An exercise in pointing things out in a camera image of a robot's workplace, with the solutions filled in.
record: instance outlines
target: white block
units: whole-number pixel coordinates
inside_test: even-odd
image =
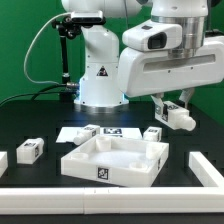
[[[83,214],[84,188],[1,188],[0,214]]]
[[[189,167],[204,187],[224,187],[223,176],[201,152],[190,152]]]
[[[143,133],[143,139],[150,142],[160,142],[162,137],[162,128],[149,127]]]
[[[6,171],[8,167],[7,152],[0,152],[0,177]]]
[[[41,138],[27,139],[16,149],[17,163],[33,164],[43,154],[43,146]]]
[[[97,135],[61,159],[61,174],[120,186],[151,186],[168,158],[168,148],[167,143]]]
[[[86,188],[84,213],[120,213],[119,188]]]

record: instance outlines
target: white cylinder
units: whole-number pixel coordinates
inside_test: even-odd
[[[207,0],[154,0],[151,14],[159,17],[203,17]]]
[[[187,115],[181,115],[178,119],[178,126],[187,131],[192,131],[196,127],[196,121]]]
[[[61,0],[67,12],[73,11],[98,11],[101,10],[105,17],[125,17],[126,8],[124,0]],[[127,0],[128,16],[135,16],[141,9],[136,0]]]
[[[161,150],[161,147],[160,147],[160,145],[158,145],[158,143],[150,142],[146,146],[146,158],[148,158],[150,160],[157,159],[160,150]]]
[[[107,152],[111,150],[111,139],[100,136],[96,138],[96,150],[99,152]]]

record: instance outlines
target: black tabletop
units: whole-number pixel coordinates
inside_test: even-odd
[[[0,150],[8,153],[8,169],[0,178],[0,188],[12,187],[103,187],[110,184],[60,174],[60,159],[76,146],[56,143],[62,127],[139,128],[162,127],[162,142],[169,143],[169,158],[153,186],[202,186],[188,167],[190,151],[200,151],[224,175],[224,127],[191,106],[197,126],[192,132],[172,130],[154,119],[151,102],[130,102],[113,113],[77,110],[73,103],[58,101],[12,101],[0,108]],[[28,138],[43,138],[43,155],[33,165],[16,162],[16,148]],[[2,223],[214,223],[224,214],[129,214],[129,215],[35,215],[0,216]]]

